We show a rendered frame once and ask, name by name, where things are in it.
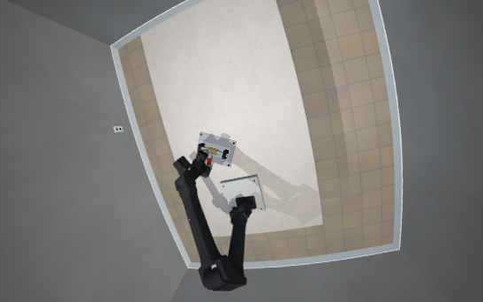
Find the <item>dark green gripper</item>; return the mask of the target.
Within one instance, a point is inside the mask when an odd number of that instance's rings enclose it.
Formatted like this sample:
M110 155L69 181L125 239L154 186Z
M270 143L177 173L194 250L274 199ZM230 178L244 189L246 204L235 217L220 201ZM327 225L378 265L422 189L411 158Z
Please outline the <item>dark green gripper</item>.
M209 165L207 166L207 168L206 168L205 173L204 173L204 174L202 174L202 176L203 176L203 177L208 177L208 176L209 176L209 174L210 174L210 171L211 171L212 167L213 167L213 166L212 166L211 164L209 164Z

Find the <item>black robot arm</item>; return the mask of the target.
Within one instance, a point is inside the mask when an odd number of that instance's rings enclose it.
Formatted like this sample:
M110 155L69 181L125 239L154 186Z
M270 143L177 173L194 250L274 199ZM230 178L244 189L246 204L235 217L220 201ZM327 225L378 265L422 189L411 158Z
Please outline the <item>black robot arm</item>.
M254 196L236 198L237 207L233 207L230 211L230 222L233 224L233 228L229 254L222 256L208 227L195 181L200 174L202 175L206 171L207 157L206 152L199 151L192 164L184 156L178 158L173 166L179 176L182 175L175 181L175 187L183 201L200 256L198 270L203 286L213 291L232 291L246 285L247 278L244 274L245 227L252 209L256 209L256 202ZM193 167L197 167L199 170ZM234 223L232 218L234 218ZM212 268L213 265L216 267Z

